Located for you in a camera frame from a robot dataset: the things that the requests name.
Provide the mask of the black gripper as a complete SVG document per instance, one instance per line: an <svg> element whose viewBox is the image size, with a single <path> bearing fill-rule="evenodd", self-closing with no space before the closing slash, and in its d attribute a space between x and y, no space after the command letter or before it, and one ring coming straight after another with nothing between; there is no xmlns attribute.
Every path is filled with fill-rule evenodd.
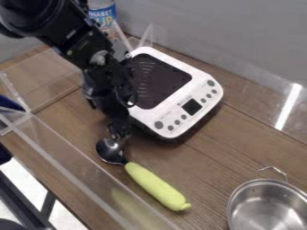
<svg viewBox="0 0 307 230"><path fill-rule="evenodd" d="M83 93L91 109L101 109L113 121L109 132L115 141L126 142L133 128L129 121L129 101L137 95L133 86L133 62L111 58L105 65L94 61L83 69Z"/></svg>

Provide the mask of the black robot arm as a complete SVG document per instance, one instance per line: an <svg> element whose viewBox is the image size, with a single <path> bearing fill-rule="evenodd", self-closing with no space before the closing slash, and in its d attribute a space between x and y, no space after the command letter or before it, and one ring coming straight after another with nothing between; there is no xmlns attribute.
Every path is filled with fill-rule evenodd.
<svg viewBox="0 0 307 230"><path fill-rule="evenodd" d="M110 118L115 139L131 135L129 101L137 97L130 59L115 56L114 43L78 0L0 0L0 33L34 37L83 72L83 93Z"/></svg>

